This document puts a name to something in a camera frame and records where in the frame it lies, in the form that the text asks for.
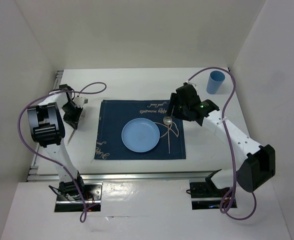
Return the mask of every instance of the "cup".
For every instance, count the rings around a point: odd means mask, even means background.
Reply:
[[[226,76],[223,72],[212,71],[208,80],[207,93],[215,94],[225,79]]]

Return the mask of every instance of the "cable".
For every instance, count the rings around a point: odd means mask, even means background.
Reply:
[[[31,151],[33,154],[36,154],[37,156],[39,156],[39,157],[41,157],[41,158],[43,158],[43,159],[46,159],[46,160],[48,160],[48,161],[50,161],[50,162],[52,162],[52,163],[55,163],[55,164],[61,166],[61,167],[66,171],[66,173],[70,176],[70,178],[71,178],[73,184],[75,185],[75,187],[76,187],[76,189],[77,189],[77,191],[78,191],[78,193],[79,193],[79,195],[80,195],[80,198],[81,198],[81,201],[82,201],[82,204],[83,204],[83,209],[84,209],[84,211],[83,211],[83,212],[81,213],[81,215],[80,215],[80,222],[81,222],[81,223],[84,223],[84,222],[86,221],[86,218],[87,218],[87,211],[88,211],[91,207],[97,205],[98,203],[93,204],[93,205],[87,207],[86,202],[85,202],[85,199],[83,198],[83,195],[82,195],[82,193],[81,193],[81,190],[80,190],[80,188],[79,188],[77,182],[76,182],[75,179],[73,178],[72,174],[70,173],[70,171],[69,171],[69,170],[68,170],[63,164],[61,164],[60,162],[58,162],[58,161],[56,161],[56,160],[54,160],[54,159],[48,158],[48,157],[46,157],[46,156],[44,156],[44,155],[42,155],[42,154],[36,152],[34,149],[32,149],[32,147],[28,145],[28,143],[25,141],[25,139],[24,139],[23,136],[22,136],[20,123],[21,123],[21,118],[22,118],[22,115],[24,114],[24,112],[25,112],[30,106],[32,106],[34,103],[38,102],[39,100],[42,100],[42,99],[45,99],[45,98],[47,98],[47,97],[49,97],[49,96],[52,96],[52,95],[55,95],[55,94],[60,94],[60,93],[72,93],[72,92],[75,92],[75,94],[80,94],[80,93],[82,93],[82,94],[89,94],[89,95],[99,94],[99,93],[102,93],[103,91],[105,91],[106,88],[107,88],[107,85],[106,85],[104,82],[100,82],[100,81],[98,81],[98,82],[93,82],[93,83],[87,85],[85,88],[87,88],[88,86],[94,85],[94,84],[103,84],[103,85],[104,85],[104,89],[103,89],[103,90],[100,90],[100,91],[96,91],[96,92],[82,92],[83,90],[81,90],[81,91],[72,91],[72,90],[55,91],[54,93],[50,93],[50,94],[48,94],[48,95],[45,95],[45,96],[39,97],[39,98],[33,100],[32,102],[30,102],[27,106],[25,106],[25,107],[22,109],[22,111],[20,112],[20,114],[19,114],[19,116],[18,116],[18,121],[17,121],[18,135],[19,135],[19,138],[20,138],[20,140],[22,141],[22,143],[25,145],[25,147],[26,147],[29,151]]]
[[[210,69],[218,69],[220,71],[223,71],[225,73],[227,73],[230,77],[231,77],[231,80],[232,80],[232,84],[233,84],[233,88],[232,88],[232,91],[231,91],[231,94],[229,96],[229,98],[227,99],[225,105],[223,106],[222,108],[222,116],[221,118],[224,119],[225,118],[225,111],[226,111],[226,108],[231,100],[231,98],[233,97],[235,91],[236,91],[236,79],[235,77],[232,75],[232,73],[230,73],[229,71],[221,68],[221,67],[207,67],[207,68],[204,68],[198,72],[196,72],[195,74],[193,74],[189,79],[188,79],[188,82],[191,81],[196,75],[206,71],[206,70],[210,70]],[[230,190],[222,197],[221,199],[221,202],[220,202],[220,212],[222,214],[226,214],[228,217],[234,219],[234,220],[239,220],[239,221],[242,221],[242,220],[246,220],[248,218],[250,218],[256,211],[257,209],[257,199],[256,199],[256,196],[254,193],[252,193],[253,195],[253,199],[254,199],[254,207],[253,207],[253,210],[252,212],[246,216],[246,217],[243,217],[243,218],[236,218],[236,217],[233,217],[231,215],[228,214],[228,211],[230,210],[230,208],[232,207],[232,204],[235,200],[235,195],[236,195],[236,188],[237,188],[237,169],[236,169],[236,158],[235,158],[235,153],[234,153],[234,150],[233,150],[233,146],[232,146],[232,141],[231,141],[231,137],[230,137],[230,133],[229,133],[229,130],[228,130],[228,127],[227,127],[227,124],[225,121],[222,121],[223,123],[223,127],[226,131],[226,135],[227,135],[227,139],[228,139],[228,143],[229,143],[229,147],[230,147],[230,152],[231,152],[231,159],[232,159],[232,169],[233,169],[233,186],[232,188],[230,188]],[[227,198],[227,196],[231,193],[231,199],[230,201],[228,202],[224,202],[225,199]]]

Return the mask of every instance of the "purple cable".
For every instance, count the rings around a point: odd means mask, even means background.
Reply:
[[[103,89],[103,90],[100,90],[100,91],[96,91],[96,92],[82,92],[82,91],[85,90],[88,86],[91,86],[91,85],[94,85],[94,84],[103,84],[103,85],[104,85],[104,89]],[[97,205],[98,203],[96,203],[96,204],[92,204],[92,205],[90,205],[89,207],[87,207],[86,202],[85,202],[85,199],[84,199],[84,197],[83,197],[83,195],[82,195],[82,193],[81,193],[81,190],[80,190],[80,188],[79,188],[77,182],[76,182],[75,179],[73,178],[71,172],[70,172],[70,171],[69,171],[69,170],[68,170],[63,164],[61,164],[60,162],[58,162],[58,161],[56,161],[56,160],[54,160],[54,159],[48,158],[48,157],[46,157],[46,156],[44,156],[44,155],[42,155],[42,154],[36,152],[34,149],[32,149],[32,147],[29,146],[28,143],[26,143],[25,139],[24,139],[23,136],[22,136],[22,133],[21,133],[21,127],[20,127],[20,122],[21,122],[21,118],[22,118],[23,113],[24,113],[24,112],[25,112],[30,106],[32,106],[34,103],[36,103],[36,102],[38,102],[38,101],[40,101],[40,100],[42,100],[42,99],[45,99],[45,98],[47,98],[47,97],[49,97],[49,96],[52,96],[52,95],[55,95],[55,94],[60,94],[60,93],[99,94],[99,93],[102,93],[103,91],[105,91],[106,88],[107,88],[107,85],[106,85],[104,82],[99,82],[99,81],[98,81],[98,82],[93,82],[93,83],[91,83],[91,84],[85,86],[81,91],[73,91],[73,90],[55,91],[54,93],[50,93],[50,94],[48,94],[48,95],[45,95],[45,96],[39,97],[39,98],[37,98],[36,100],[33,100],[32,102],[30,102],[30,103],[29,103],[27,106],[25,106],[25,107],[23,108],[23,110],[20,112],[20,114],[19,114],[19,116],[18,116],[18,121],[17,121],[18,135],[19,135],[20,140],[22,141],[22,143],[26,146],[26,148],[27,148],[29,151],[31,151],[33,154],[36,154],[37,156],[42,157],[43,159],[46,159],[46,160],[48,160],[48,161],[50,161],[50,162],[52,162],[52,163],[55,163],[55,164],[58,164],[59,166],[61,166],[61,167],[66,171],[66,173],[70,176],[70,178],[72,179],[72,181],[73,181],[73,183],[75,184],[75,187],[76,187],[76,189],[77,189],[77,191],[78,191],[78,193],[79,193],[79,195],[80,195],[80,198],[81,198],[82,204],[83,204],[83,209],[84,209],[84,210],[83,210],[83,212],[82,212],[81,215],[80,215],[80,222],[81,222],[81,223],[84,223],[84,222],[86,221],[86,218],[87,218],[87,211],[88,211],[91,207]]]
[[[235,77],[232,75],[232,73],[230,73],[229,71],[227,70],[224,70],[223,68],[221,67],[207,67],[207,68],[204,68],[198,72],[196,72],[195,74],[193,74],[189,79],[188,79],[188,82],[191,81],[196,75],[206,71],[206,70],[210,70],[210,69],[218,69],[218,70],[221,70],[227,74],[229,74],[229,76],[231,77],[231,80],[232,80],[232,83],[233,83],[233,89],[232,89],[232,92],[228,98],[228,100],[226,101],[225,105],[223,106],[223,109],[222,109],[222,119],[225,118],[225,111],[226,111],[226,108],[231,100],[231,98],[233,97],[233,94],[235,93],[236,91],[236,79]],[[232,159],[232,169],[233,169],[233,187],[230,188],[230,190],[222,197],[221,199],[221,202],[220,202],[220,212],[222,214],[226,214],[228,217],[234,219],[234,220],[239,220],[239,221],[242,221],[242,220],[246,220],[248,218],[250,218],[256,211],[257,209],[257,199],[256,199],[256,196],[254,193],[252,193],[253,195],[253,199],[254,199],[254,207],[253,207],[253,210],[252,212],[246,216],[246,217],[243,217],[243,218],[236,218],[236,217],[233,217],[231,215],[228,214],[228,211],[230,210],[230,208],[232,207],[232,204],[235,200],[235,195],[236,195],[236,188],[237,188],[237,169],[236,169],[236,158],[235,158],[235,153],[234,153],[234,150],[233,150],[233,146],[232,146],[232,141],[231,141],[231,137],[230,137],[230,133],[229,133],[229,130],[227,128],[227,124],[225,121],[222,121],[223,123],[223,127],[226,131],[226,135],[227,135],[227,139],[228,139],[228,143],[229,143],[229,147],[230,147],[230,152],[231,152],[231,159]],[[231,194],[231,199],[229,202],[224,202],[225,199],[229,196],[229,194]]]

